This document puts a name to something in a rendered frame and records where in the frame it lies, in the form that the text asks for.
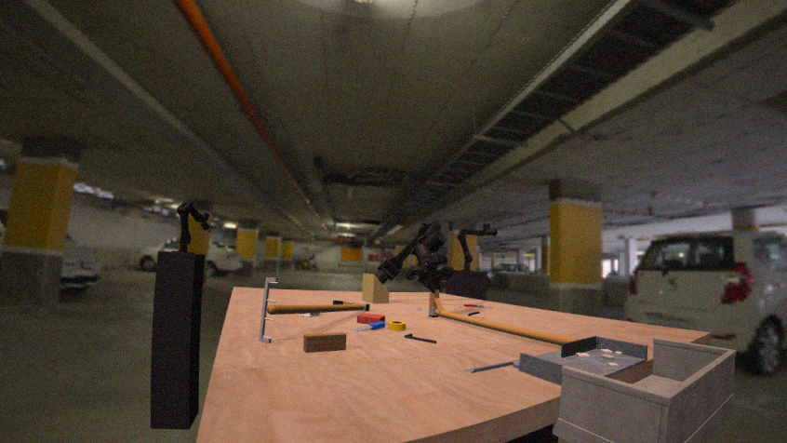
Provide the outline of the red flat block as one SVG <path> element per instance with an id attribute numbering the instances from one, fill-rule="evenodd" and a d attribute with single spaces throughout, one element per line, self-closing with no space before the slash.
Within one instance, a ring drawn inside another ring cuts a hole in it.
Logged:
<path id="1" fill-rule="evenodd" d="M 357 315 L 356 323 L 373 324 L 380 321 L 385 322 L 385 315 L 361 314 Z"/>

